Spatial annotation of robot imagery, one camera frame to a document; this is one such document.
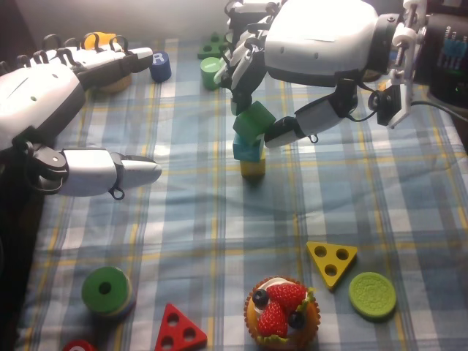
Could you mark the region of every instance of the white wall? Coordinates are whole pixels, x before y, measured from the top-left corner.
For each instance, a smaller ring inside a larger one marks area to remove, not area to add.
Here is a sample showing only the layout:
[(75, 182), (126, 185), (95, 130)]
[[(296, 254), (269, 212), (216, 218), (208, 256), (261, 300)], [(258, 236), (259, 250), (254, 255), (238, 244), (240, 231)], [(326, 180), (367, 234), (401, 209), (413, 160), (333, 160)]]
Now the white wall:
[(199, 39), (226, 31), (227, 0), (16, 0), (40, 48), (42, 38), (81, 39), (90, 31), (130, 40)]

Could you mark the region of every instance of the blueberry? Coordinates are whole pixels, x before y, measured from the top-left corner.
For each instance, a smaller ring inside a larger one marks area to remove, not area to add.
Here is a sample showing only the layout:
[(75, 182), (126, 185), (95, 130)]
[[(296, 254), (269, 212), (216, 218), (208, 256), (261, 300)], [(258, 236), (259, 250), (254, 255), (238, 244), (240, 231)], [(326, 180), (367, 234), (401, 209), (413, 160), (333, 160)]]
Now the blueberry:
[(287, 324), (289, 324), (291, 328), (301, 329), (306, 324), (306, 318), (302, 312), (296, 311), (290, 314), (287, 319)]
[(254, 301), (254, 305), (256, 307), (265, 307), (268, 303), (268, 294), (264, 289), (257, 289), (255, 290), (254, 296), (252, 297)]

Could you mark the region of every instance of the strawberry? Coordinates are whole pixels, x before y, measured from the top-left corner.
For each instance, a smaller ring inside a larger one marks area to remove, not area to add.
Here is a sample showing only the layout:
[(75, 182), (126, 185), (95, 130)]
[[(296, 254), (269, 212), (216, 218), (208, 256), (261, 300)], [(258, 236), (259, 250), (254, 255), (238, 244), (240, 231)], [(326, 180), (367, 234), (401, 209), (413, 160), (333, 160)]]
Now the strawberry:
[(299, 284), (283, 283), (268, 287), (266, 292), (270, 301), (279, 303), (286, 312), (286, 315), (289, 315), (306, 298), (307, 289)]
[(286, 338), (287, 317), (279, 303), (270, 302), (258, 320), (258, 332), (261, 336), (277, 335)]

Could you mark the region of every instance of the blue cylinder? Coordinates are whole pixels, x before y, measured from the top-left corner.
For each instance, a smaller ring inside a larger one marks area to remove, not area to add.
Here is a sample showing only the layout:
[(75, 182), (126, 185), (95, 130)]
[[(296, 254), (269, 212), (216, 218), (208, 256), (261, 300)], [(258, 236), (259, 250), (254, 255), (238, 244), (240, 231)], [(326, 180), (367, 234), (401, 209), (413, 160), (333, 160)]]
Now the blue cylinder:
[(156, 83), (168, 80), (172, 75), (170, 71), (169, 55), (165, 51), (153, 53), (153, 64), (149, 67), (151, 77)]

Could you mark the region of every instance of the checkered fabric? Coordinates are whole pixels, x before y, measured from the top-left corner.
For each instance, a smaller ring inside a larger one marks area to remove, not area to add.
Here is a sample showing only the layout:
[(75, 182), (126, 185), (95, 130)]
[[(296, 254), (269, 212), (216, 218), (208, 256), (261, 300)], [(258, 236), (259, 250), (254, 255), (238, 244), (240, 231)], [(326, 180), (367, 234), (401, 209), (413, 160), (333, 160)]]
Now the checkered fabric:
[[(120, 94), (88, 94), (58, 147), (153, 157), (163, 174), (121, 202), (47, 197), (17, 350), (73, 339), (99, 351), (153, 350), (169, 302), (206, 332), (208, 350), (256, 350), (244, 301), (273, 275), (317, 289), (322, 324), (311, 350), (468, 350), (468, 160), (447, 115), (417, 106), (394, 130), (344, 120), (318, 144), (267, 149), (266, 176), (250, 184), (233, 158), (230, 92), (203, 88), (199, 42), (154, 48), (169, 53), (171, 79), (155, 84), (146, 70)], [(281, 118), (332, 90), (267, 77), (254, 99)], [(368, 97), (361, 91), (356, 118)], [(335, 293), (307, 241), (358, 247)], [(137, 290), (119, 325), (96, 324), (80, 299), (83, 280), (104, 265)], [(394, 284), (387, 322), (364, 320), (349, 302), (351, 279), (365, 271)]]

